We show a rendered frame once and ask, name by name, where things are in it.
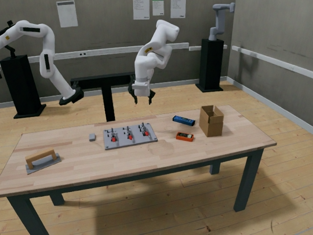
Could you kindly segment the small brown cardboard box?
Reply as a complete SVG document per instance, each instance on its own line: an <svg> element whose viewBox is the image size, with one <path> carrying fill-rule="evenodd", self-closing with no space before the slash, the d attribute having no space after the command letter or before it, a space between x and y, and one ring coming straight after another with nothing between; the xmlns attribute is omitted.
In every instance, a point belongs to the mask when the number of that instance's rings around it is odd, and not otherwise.
<svg viewBox="0 0 313 235"><path fill-rule="evenodd" d="M206 137L221 136L223 130L224 114L214 105L202 106L200 112L199 127Z"/></svg>

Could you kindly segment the blue spirit level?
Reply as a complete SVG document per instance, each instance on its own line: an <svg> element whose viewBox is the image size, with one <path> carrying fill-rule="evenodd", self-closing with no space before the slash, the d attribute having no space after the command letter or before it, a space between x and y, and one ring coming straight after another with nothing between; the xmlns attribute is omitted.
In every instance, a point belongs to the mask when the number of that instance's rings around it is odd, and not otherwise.
<svg viewBox="0 0 313 235"><path fill-rule="evenodd" d="M179 117L179 116L174 116L173 121L190 125L190 126L193 126L195 124L195 120L184 118L184 117Z"/></svg>

